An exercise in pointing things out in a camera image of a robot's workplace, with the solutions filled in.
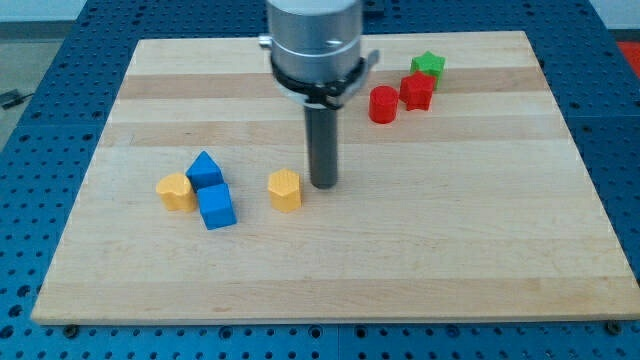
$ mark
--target blue block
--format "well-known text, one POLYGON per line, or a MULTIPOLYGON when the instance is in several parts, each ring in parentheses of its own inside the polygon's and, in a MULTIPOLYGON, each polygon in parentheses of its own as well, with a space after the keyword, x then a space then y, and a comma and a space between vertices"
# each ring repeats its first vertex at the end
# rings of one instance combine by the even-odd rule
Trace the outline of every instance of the blue block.
POLYGON ((197 195, 200 215, 202 215, 207 230, 233 225, 237 222, 227 184, 202 188, 197 195))
POLYGON ((206 151, 198 155, 189 170, 187 170, 186 175, 191 181, 193 190, 196 192, 202 188, 224 184, 220 167, 206 151))

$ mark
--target green star block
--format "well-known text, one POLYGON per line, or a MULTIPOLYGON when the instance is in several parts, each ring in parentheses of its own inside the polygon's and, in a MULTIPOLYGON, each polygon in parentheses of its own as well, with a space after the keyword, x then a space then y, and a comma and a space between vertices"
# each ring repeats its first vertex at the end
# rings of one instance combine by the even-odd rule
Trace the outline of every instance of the green star block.
POLYGON ((427 75, 435 76, 438 80, 436 82, 436 88, 440 82, 440 75, 444 70, 445 58, 437 56, 431 51, 427 51, 421 56, 411 59, 411 70, 413 74, 416 71, 421 71, 427 75))

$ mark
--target wood grain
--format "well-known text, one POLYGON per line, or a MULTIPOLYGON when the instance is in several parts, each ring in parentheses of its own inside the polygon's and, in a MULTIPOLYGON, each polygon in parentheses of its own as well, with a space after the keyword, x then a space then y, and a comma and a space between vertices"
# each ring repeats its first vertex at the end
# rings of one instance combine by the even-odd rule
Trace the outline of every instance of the wood grain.
POLYGON ((43 324, 632 319, 640 289, 521 32, 365 37, 382 62, 339 114, 340 180, 308 182, 302 110, 255 39, 144 40, 32 317, 43 324), (368 91, 447 56, 429 112, 379 126, 368 91), (207 150, 238 224, 169 213, 207 150), (269 173, 304 177, 269 205, 269 173))

